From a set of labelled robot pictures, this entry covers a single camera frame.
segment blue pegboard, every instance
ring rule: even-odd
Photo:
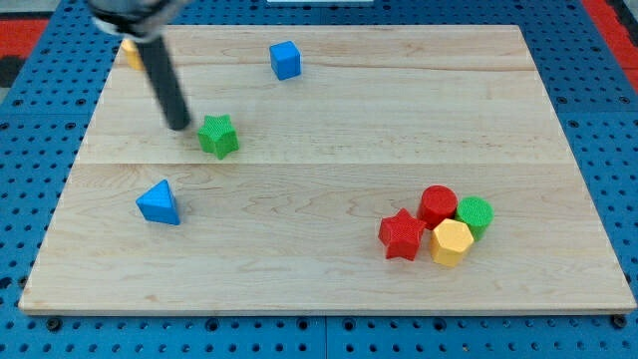
[[[376,0],[372,7],[313,8],[195,0],[173,23],[519,25],[637,292],[638,98],[579,2]],[[59,322],[23,315],[21,284],[119,44],[92,25],[82,1],[63,0],[0,106],[0,357],[636,357],[636,313],[615,322],[608,316]]]

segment blue block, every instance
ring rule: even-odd
[[[177,203],[166,179],[142,194],[136,200],[136,204],[146,220],[174,225],[179,224]]]
[[[286,80],[301,74],[301,54],[292,41],[270,47],[270,66],[277,79]]]

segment yellow block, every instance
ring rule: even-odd
[[[445,219],[432,231],[430,255],[434,262],[454,267],[466,257],[474,242],[467,224]]]
[[[144,63],[142,62],[142,58],[140,58],[138,46],[135,42],[133,42],[133,40],[125,39],[122,41],[122,50],[124,50],[124,53],[127,56],[129,66],[140,71],[144,69]]]

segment blue triangular block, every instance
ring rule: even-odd
[[[177,203],[166,179],[142,194],[136,200],[136,204],[146,220],[174,225],[179,224]]]

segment green block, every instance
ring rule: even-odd
[[[237,133],[230,123],[230,115],[206,116],[203,126],[197,131],[197,137],[201,150],[215,154],[220,160],[229,153],[239,150]]]
[[[475,241],[479,241],[482,238],[493,219],[494,211],[491,205],[483,198],[469,196],[463,198],[457,205],[456,220],[468,225]]]

